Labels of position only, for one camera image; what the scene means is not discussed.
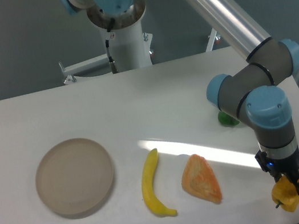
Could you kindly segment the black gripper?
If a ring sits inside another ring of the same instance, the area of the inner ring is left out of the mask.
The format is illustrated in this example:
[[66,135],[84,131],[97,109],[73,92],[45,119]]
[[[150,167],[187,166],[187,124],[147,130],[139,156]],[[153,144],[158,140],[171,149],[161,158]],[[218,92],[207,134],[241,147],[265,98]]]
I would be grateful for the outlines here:
[[289,180],[294,184],[299,195],[299,149],[286,158],[269,158],[267,153],[261,150],[254,156],[263,172],[269,173],[275,182],[281,179],[281,175],[289,176]]

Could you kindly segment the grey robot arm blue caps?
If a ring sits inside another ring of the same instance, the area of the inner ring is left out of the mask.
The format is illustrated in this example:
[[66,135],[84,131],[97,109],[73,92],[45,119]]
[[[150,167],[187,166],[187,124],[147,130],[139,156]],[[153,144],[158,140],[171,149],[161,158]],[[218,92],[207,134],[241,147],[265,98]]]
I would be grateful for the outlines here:
[[[220,74],[207,87],[207,99],[229,117],[251,127],[259,143],[256,160],[276,181],[286,177],[299,194],[299,149],[292,108],[279,84],[299,70],[299,45],[274,40],[233,0],[186,0],[248,63],[236,75]],[[151,64],[146,36],[128,41],[140,23],[144,0],[61,0],[69,14],[86,11],[100,29],[111,71]]]

